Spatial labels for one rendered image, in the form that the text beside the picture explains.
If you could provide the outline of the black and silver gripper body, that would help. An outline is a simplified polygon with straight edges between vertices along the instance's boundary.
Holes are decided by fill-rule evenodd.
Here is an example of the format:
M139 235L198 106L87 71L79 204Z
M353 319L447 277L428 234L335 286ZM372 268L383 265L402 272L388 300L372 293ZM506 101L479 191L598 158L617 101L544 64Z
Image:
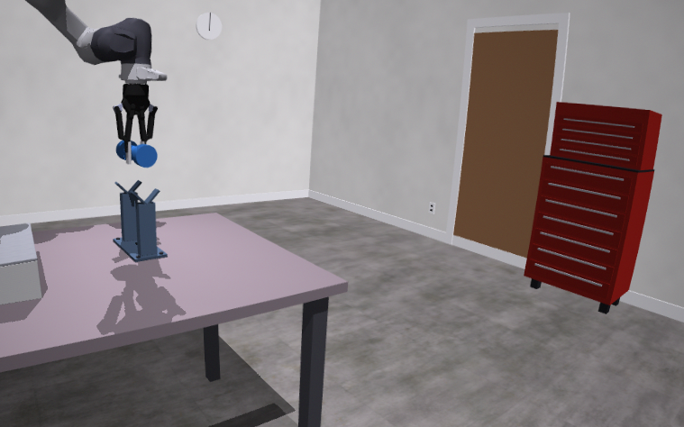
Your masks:
M123 100L121 104L123 104L123 109L129 115L131 104L135 104L134 115L140 115L140 104L144 104L145 112L150 106L149 86L146 84L123 84Z

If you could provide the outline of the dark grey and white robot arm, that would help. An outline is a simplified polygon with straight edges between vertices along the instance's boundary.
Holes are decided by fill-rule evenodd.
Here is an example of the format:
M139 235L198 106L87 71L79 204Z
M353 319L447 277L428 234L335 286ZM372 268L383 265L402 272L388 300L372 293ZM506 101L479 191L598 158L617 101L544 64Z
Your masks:
M119 78L125 84L167 80L166 74L151 68L151 28L142 19L126 18L115 25L93 29L66 6L65 0L25 1L72 43L84 62L97 65L120 60Z

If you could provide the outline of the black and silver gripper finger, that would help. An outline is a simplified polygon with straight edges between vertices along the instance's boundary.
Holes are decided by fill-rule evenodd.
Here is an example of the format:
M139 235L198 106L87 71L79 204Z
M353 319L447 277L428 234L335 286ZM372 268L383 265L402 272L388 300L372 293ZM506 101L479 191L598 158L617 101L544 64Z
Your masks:
M149 106L147 135L146 135L145 120L144 120L144 118L145 118L144 104L140 104L139 107L140 107L140 115L137 115L137 117L138 117L140 136L141 136L140 144L146 144L147 140L152 139L152 136L153 136L155 113L157 112L158 107L154 106L152 104L150 104L150 106Z
M116 117L116 125L118 132L118 139L124 141L124 151L126 152L126 164L132 164L131 154L131 134L132 134L132 120L134 117L135 104L131 104L130 115L126 114L125 132L123 132L123 104L115 105L113 107Z

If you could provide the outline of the blue dumbbell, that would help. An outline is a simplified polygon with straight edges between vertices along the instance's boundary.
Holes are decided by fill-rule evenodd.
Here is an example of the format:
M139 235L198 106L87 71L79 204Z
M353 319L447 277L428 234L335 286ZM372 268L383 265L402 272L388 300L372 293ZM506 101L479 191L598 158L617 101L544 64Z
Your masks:
M116 154L120 159L126 160L126 153L124 152L124 141L120 141L116 146ZM131 141L132 160L138 166L149 168L157 161L157 151L150 145L137 145Z

